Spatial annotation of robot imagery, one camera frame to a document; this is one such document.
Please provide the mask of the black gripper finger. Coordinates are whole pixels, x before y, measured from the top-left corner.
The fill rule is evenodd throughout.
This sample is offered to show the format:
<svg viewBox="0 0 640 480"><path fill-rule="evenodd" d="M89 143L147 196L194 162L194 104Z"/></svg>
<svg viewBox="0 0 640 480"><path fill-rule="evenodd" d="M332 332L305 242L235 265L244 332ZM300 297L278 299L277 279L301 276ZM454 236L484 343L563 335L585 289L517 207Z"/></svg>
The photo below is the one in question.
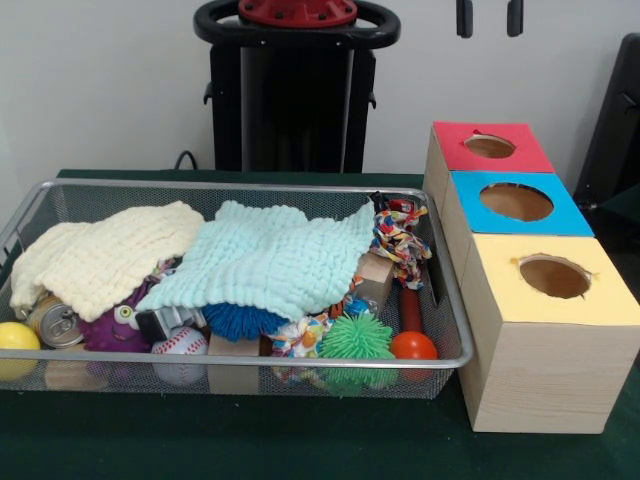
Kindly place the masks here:
<svg viewBox="0 0 640 480"><path fill-rule="evenodd" d="M506 30L508 36L520 36L524 30L524 1L509 0L507 3Z"/></svg>
<svg viewBox="0 0 640 480"><path fill-rule="evenodd" d="M456 34L461 38L473 35L473 1L456 0Z"/></svg>

